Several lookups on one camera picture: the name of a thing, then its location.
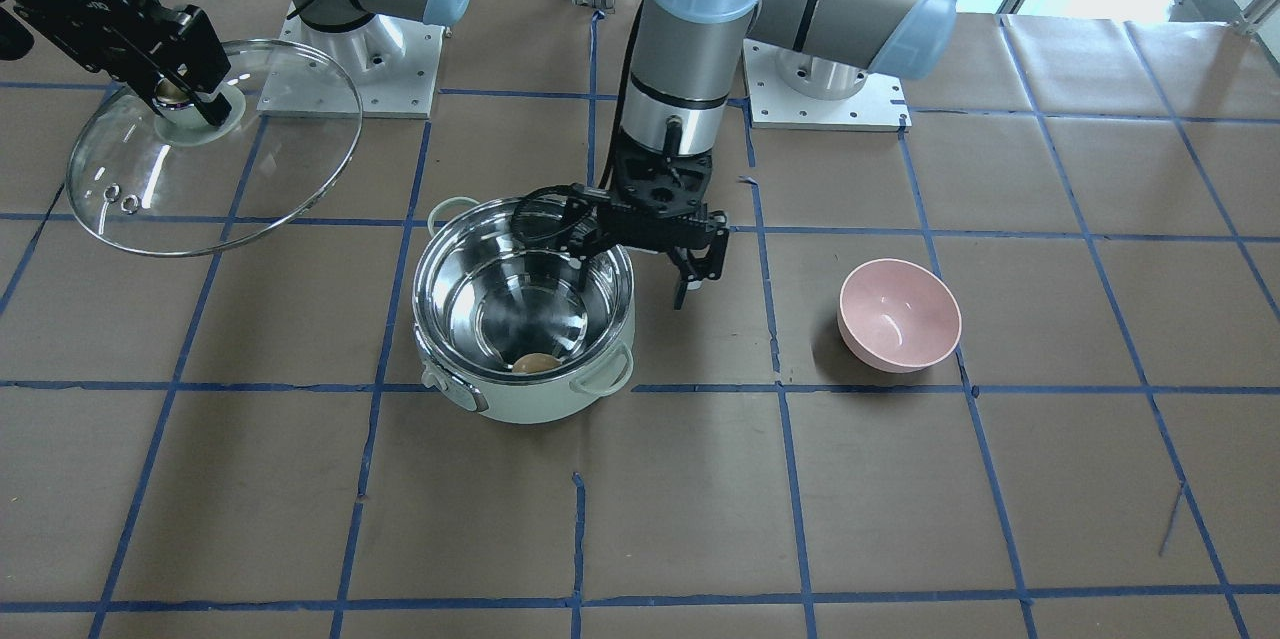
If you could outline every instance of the blue tape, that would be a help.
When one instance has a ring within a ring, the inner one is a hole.
[[[329,625],[329,639],[340,639],[342,617],[347,608],[347,592],[351,589],[351,571],[356,565],[356,543],[360,538],[360,522],[365,514],[365,503],[357,501],[351,507],[351,526],[347,529],[347,549],[342,554],[342,575],[338,578],[338,599],[333,607],[333,622]]]
[[[328,612],[333,602],[284,601],[284,602],[111,602],[109,613],[150,613],[150,612]]]
[[[1280,595],[1280,584],[1235,584],[1230,590],[1236,595]],[[1075,599],[1106,597],[1215,597],[1224,588],[1219,584],[1152,584],[1132,586],[1050,586],[1032,588],[1032,599]],[[813,594],[815,604],[896,604],[943,602],[1002,602],[1019,601],[1014,589],[954,589],[938,592],[823,592]],[[347,612],[394,610],[563,610],[571,597],[508,597],[508,598],[402,598],[402,599],[349,599]],[[586,599],[584,607],[714,607],[741,604],[801,604],[799,593],[772,594],[690,594],[621,595]],[[192,599],[184,602],[119,601],[111,602],[109,613],[147,612],[329,612],[337,607],[333,599],[285,599],[274,602],[211,602]],[[96,602],[0,602],[0,613],[83,613],[97,607]]]
[[[0,379],[0,388],[13,387],[37,391],[91,389],[101,392],[155,392],[168,389],[169,382],[96,382],[59,379]],[[961,384],[640,384],[636,394],[762,394],[778,388],[787,394],[950,394],[964,392]],[[287,383],[216,383],[179,382],[179,392],[315,392],[315,393],[371,393],[374,384],[287,384]],[[383,393],[433,394],[439,389],[421,384],[384,384]],[[1153,385],[1138,384],[983,384],[984,393],[992,394],[1231,394],[1280,396],[1280,387],[1207,387],[1207,385]]]
[[[0,90],[70,90],[101,92],[104,85],[82,85],[77,82],[0,82]]]
[[[387,380],[387,365],[390,361],[392,344],[396,338],[396,316],[401,301],[401,287],[404,283],[404,270],[408,266],[408,250],[413,238],[413,215],[417,214],[417,200],[422,191],[422,175],[426,170],[426,152],[431,141],[431,123],[422,125],[422,138],[417,149],[417,165],[413,169],[413,184],[408,193],[408,209],[404,210],[404,219],[401,222],[401,247],[396,257],[396,273],[392,280],[390,301],[387,307],[387,323],[383,330],[383,346],[378,356],[378,373],[374,376],[374,396],[369,402],[369,434],[365,439],[365,449],[360,458],[360,480],[357,480],[357,497],[365,497],[369,492],[369,473],[372,469],[374,443],[378,439],[378,419],[381,415],[383,384]]]
[[[36,255],[36,246],[40,243],[40,237],[45,233],[45,227],[49,224],[49,215],[54,213],[54,207],[58,206],[58,200],[61,196],[63,187],[59,186],[58,191],[54,192],[54,200],[49,202],[49,209],[45,210],[40,225],[36,227],[36,232],[31,236],[31,239],[27,241],[27,248],[23,250],[22,259],[18,260],[18,266],[14,266],[13,274],[9,275],[9,283],[5,284],[4,293],[0,295],[0,316],[4,316],[5,310],[9,309],[9,302],[13,301],[13,295],[18,291],[18,283],[22,282],[22,275],[27,273],[31,257]]]
[[[1196,147],[1192,146],[1192,138],[1187,133],[1187,128],[1179,119],[1178,111],[1174,110],[1172,102],[1169,101],[1169,95],[1165,93],[1165,87],[1160,86],[1160,79],[1156,78],[1155,70],[1151,68],[1151,61],[1147,61],[1147,56],[1142,54],[1142,47],[1138,46],[1138,38],[1133,36],[1133,24],[1125,24],[1125,36],[1129,38],[1129,45],[1133,46],[1133,51],[1138,55],[1138,61],[1142,64],[1142,70],[1146,70],[1147,78],[1151,79],[1151,86],[1156,88],[1156,93],[1160,96],[1160,101],[1165,105],[1165,111],[1174,120],[1174,127],[1178,129],[1178,136],[1183,140],[1187,147],[1188,155],[1190,155],[1192,161],[1196,164],[1196,169],[1199,172],[1201,179],[1204,182],[1204,188],[1208,190],[1210,197],[1213,200],[1213,205],[1217,207],[1219,214],[1222,215],[1222,222],[1226,223],[1228,232],[1235,238],[1236,246],[1240,250],[1240,255],[1244,257],[1244,263],[1249,265],[1249,273],[1253,274],[1253,280],[1257,282],[1258,289],[1262,291],[1262,296],[1267,301],[1267,306],[1271,307],[1271,314],[1275,315],[1276,321],[1280,321],[1280,305],[1276,305],[1276,298],[1267,288],[1267,283],[1262,279],[1262,273],[1258,271],[1257,263],[1253,261],[1253,255],[1249,254],[1249,248],[1240,241],[1240,233],[1235,229],[1235,222],[1231,220],[1230,211],[1226,211],[1226,205],[1222,202],[1222,197],[1217,193],[1213,187],[1213,181],[1210,179],[1208,172],[1204,169],[1204,164],[1201,161],[1199,154]]]
[[[746,140],[748,165],[755,166],[755,146],[751,142],[750,122],[742,123]],[[769,273],[769,247],[764,237],[764,206],[760,200],[760,186],[750,183],[751,205],[755,210],[755,241],[760,256],[760,279],[764,289],[764,319],[769,329],[769,360],[773,364],[774,389],[778,396],[778,416],[782,421],[782,451],[787,462],[787,485],[791,494],[791,521],[796,537],[796,561],[800,571],[800,597],[804,603],[805,631],[808,639],[818,639],[818,620],[813,608],[813,583],[809,576],[809,544],[804,531],[804,507],[800,506],[800,479],[796,474],[795,439],[791,434],[791,410],[782,389],[782,348],[778,344],[778,323],[773,305],[773,279]]]
[[[244,187],[248,183],[248,177],[252,173],[255,161],[257,160],[257,152],[261,149],[262,136],[266,132],[266,127],[268,119],[264,117],[259,124],[257,136],[253,138],[248,156],[244,159],[244,169],[241,172],[241,181],[236,188],[236,196],[232,198],[232,205],[227,210],[221,241],[227,241],[227,237],[230,233],[232,219],[236,216],[236,210],[244,196]],[[160,416],[156,417],[155,430],[151,434],[151,443],[147,447],[147,456],[142,462],[142,471],[138,476],[137,488],[133,492],[133,499],[129,503],[129,512],[124,519],[124,528],[120,530],[120,539],[116,543],[115,556],[111,558],[111,567],[108,571],[106,581],[102,585],[102,594],[99,599],[97,611],[93,612],[93,621],[90,625],[88,639],[99,639],[102,633],[102,622],[106,619],[106,610],[111,602],[111,595],[115,593],[115,584],[120,579],[120,569],[124,566],[124,556],[129,551],[129,540],[133,538],[133,528],[137,525],[138,514],[142,511],[142,501],[146,498],[147,484],[151,481],[151,471],[155,469],[156,457],[160,453],[160,439],[164,438],[165,425],[168,425],[169,414],[173,411],[174,397],[178,394],[178,384],[182,382],[182,373],[187,368],[187,357],[191,355],[192,343],[196,342],[196,332],[200,329],[200,319],[205,315],[205,305],[209,302],[209,295],[214,288],[214,278],[218,275],[218,268],[221,264],[221,259],[223,256],[220,254],[214,255],[209,263],[209,270],[205,273],[205,283],[200,288],[200,296],[196,300],[196,309],[192,310],[191,321],[187,324],[187,336],[183,338],[182,348],[179,348],[178,361],[174,364],[173,376],[169,379],[169,391],[165,393],[164,403],[160,406]]]
[[[515,597],[515,598],[448,598],[448,599],[351,599],[346,611],[388,611],[388,610],[563,610],[568,607],[564,597]]]
[[[915,173],[915,163],[911,161],[911,150],[906,143],[906,127],[899,127],[897,146],[902,154],[902,165],[906,169],[906,178],[911,186],[911,198],[915,201],[915,211],[920,222],[920,233],[924,236],[924,247],[929,254],[929,264],[938,279],[943,279],[942,264],[938,260],[937,243],[933,241],[933,231],[929,225],[929,215],[924,209],[924,196],[920,192],[920,181]],[[969,370],[964,361],[964,347],[956,346],[956,366],[960,370],[960,384],[964,389],[965,403],[969,407],[969,420],[973,421],[974,437],[978,439],[978,449],[982,453],[983,469],[987,471],[987,483],[991,485],[991,498],[996,503],[996,516],[1000,520],[1000,530],[1005,538],[1005,549],[1009,552],[1009,567],[1014,575],[1014,588],[1018,592],[1019,604],[1023,611],[1023,624],[1027,626],[1029,639],[1037,639],[1036,619],[1032,616],[1032,599],[1027,593],[1027,580],[1023,575],[1023,562],[1018,556],[1018,542],[1014,538],[1014,526],[1009,520],[1009,508],[1005,505],[1004,490],[1000,488],[1000,476],[996,474],[996,462],[991,456],[991,446],[987,443],[987,430],[982,424],[982,414],[978,411],[973,383],[969,379]]]
[[[589,599],[584,607],[717,607],[731,604],[800,604],[800,594],[690,594],[686,597],[627,595]]]
[[[466,97],[521,97],[521,99],[563,99],[563,100],[590,100],[590,97],[604,99],[582,92],[513,92],[507,90],[439,90],[442,95],[457,95]]]
[[[1005,45],[1009,47],[1010,56],[1012,58],[1014,61],[1014,68],[1015,70],[1018,70],[1018,78],[1023,85],[1023,91],[1027,93],[1027,97],[1032,102],[1033,109],[1037,110],[1037,114],[1039,114],[1041,111],[1039,104],[1037,102],[1036,96],[1032,92],[1030,83],[1028,82],[1027,73],[1023,68],[1021,60],[1019,59],[1018,53],[1014,51],[1012,41],[1009,36],[1009,28],[1005,24],[1005,19],[1001,19],[1000,22],[1000,32],[1001,37],[1005,41]],[[1167,96],[1165,95],[1155,74],[1152,73],[1151,67],[1147,64],[1146,58],[1142,56],[1142,53],[1138,50],[1137,41],[1134,40],[1132,29],[1128,26],[1126,26],[1126,33],[1129,36],[1130,45],[1133,45],[1134,47],[1134,53],[1137,54],[1138,60],[1142,61],[1143,69],[1147,70],[1148,79],[1151,79],[1152,85],[1156,87],[1156,92],[1160,95],[1166,111],[1169,111],[1170,117],[1172,117],[1174,123],[1179,129],[1179,133],[1184,137],[1185,141],[1187,136],[1185,131],[1183,129],[1180,122],[1178,120],[1176,113],[1172,110],[1172,105],[1169,102]],[[1125,339],[1125,347],[1129,348],[1129,356],[1133,360],[1134,371],[1137,371],[1138,380],[1142,383],[1142,385],[1148,388],[1147,401],[1151,405],[1152,415],[1156,419],[1156,425],[1158,426],[1161,438],[1165,442],[1165,451],[1169,453],[1169,460],[1174,466],[1174,471],[1178,475],[1179,481],[1181,481],[1183,485],[1185,487],[1188,508],[1190,510],[1192,516],[1196,519],[1196,525],[1201,531],[1201,539],[1204,543],[1204,549],[1210,556],[1210,562],[1213,565],[1213,571],[1217,575],[1219,584],[1221,585],[1222,592],[1226,597],[1228,606],[1231,611],[1231,617],[1235,620],[1236,630],[1240,633],[1242,639],[1249,639],[1248,629],[1244,626],[1244,619],[1240,615],[1239,606],[1236,604],[1235,597],[1234,594],[1231,594],[1230,590],[1230,583],[1226,578],[1225,571],[1222,570],[1222,562],[1219,560],[1217,551],[1213,547],[1213,540],[1208,534],[1208,528],[1204,525],[1203,516],[1199,512],[1199,505],[1196,502],[1194,492],[1187,480],[1187,474],[1183,471],[1181,461],[1178,457],[1178,449],[1174,447],[1172,438],[1170,437],[1169,430],[1165,426],[1164,416],[1161,415],[1160,406],[1156,402],[1156,393],[1149,391],[1151,383],[1147,378],[1146,370],[1143,369],[1142,359],[1138,355],[1138,348],[1134,343],[1133,334],[1130,334],[1129,325],[1126,324],[1124,314],[1120,310],[1120,302],[1116,301],[1115,292],[1112,291],[1111,287],[1111,282],[1107,278],[1106,269],[1102,265],[1102,257],[1098,255],[1097,246],[1094,245],[1093,234],[1089,233],[1088,223],[1084,220],[1084,214],[1083,211],[1080,211],[1079,202],[1076,202],[1075,193],[1071,190],[1070,181],[1066,177],[1066,170],[1062,166],[1062,161],[1061,158],[1059,156],[1057,147],[1055,146],[1053,140],[1048,133],[1048,125],[1044,123],[1043,115],[1038,115],[1038,123],[1041,125],[1041,133],[1043,134],[1044,143],[1050,150],[1050,156],[1053,160],[1055,169],[1057,170],[1059,178],[1062,182],[1062,188],[1065,188],[1068,200],[1071,204],[1071,210],[1075,213],[1076,222],[1080,225],[1080,232],[1084,234],[1085,245],[1089,248],[1089,255],[1093,257],[1094,266],[1097,266],[1098,278],[1102,280],[1102,288],[1107,295],[1107,301],[1111,303],[1111,311],[1115,314],[1116,324],[1120,328],[1120,334]],[[1188,151],[1193,151],[1189,141],[1187,141],[1187,147]],[[1203,173],[1202,178],[1206,181],[1206,183],[1208,182],[1208,177]],[[1225,209],[1222,209],[1222,211],[1224,211],[1224,219],[1229,220],[1229,218],[1226,218],[1225,215]],[[1228,228],[1234,234],[1234,225],[1229,223]],[[1240,251],[1245,254],[1245,259],[1248,259],[1248,252],[1244,248],[1244,245],[1239,243],[1239,246]]]
[[[582,549],[586,538],[586,484],[582,476],[573,473],[573,594],[570,597],[570,638],[582,635],[582,579],[586,572],[586,554]]]
[[[800,503],[800,474],[796,467],[795,434],[791,432],[791,407],[787,393],[778,389],[778,416],[782,419],[782,452],[787,460],[787,485],[791,493],[791,521],[796,535],[796,561],[800,563],[800,601],[804,603],[805,629],[809,639],[818,639],[818,617],[813,608],[813,578],[809,574],[809,542],[804,530],[804,507]]]

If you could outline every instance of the bowl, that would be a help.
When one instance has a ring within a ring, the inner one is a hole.
[[[933,366],[960,343],[960,306],[928,269],[877,259],[840,287],[840,334],[856,357],[881,371]]]

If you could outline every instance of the glass lid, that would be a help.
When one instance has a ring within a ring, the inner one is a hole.
[[[256,239],[310,209],[360,138],[355,85],[329,56],[274,38],[223,45],[221,127],[179,92],[160,117],[129,88],[96,111],[72,150],[76,219],[116,248],[197,256]]]

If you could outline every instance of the white pot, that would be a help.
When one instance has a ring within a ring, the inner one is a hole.
[[[413,278],[413,338],[425,385],[481,416],[538,424],[581,411],[631,379],[635,293],[621,247],[593,260],[581,291],[571,284],[566,278],[576,278],[576,264],[558,247],[525,243],[512,232],[518,201],[453,197],[435,206],[428,219],[433,239]],[[436,215],[460,205],[472,209],[436,234]],[[521,211],[553,228],[550,218],[558,216],[547,200]],[[529,352],[552,353],[562,364],[512,373]]]

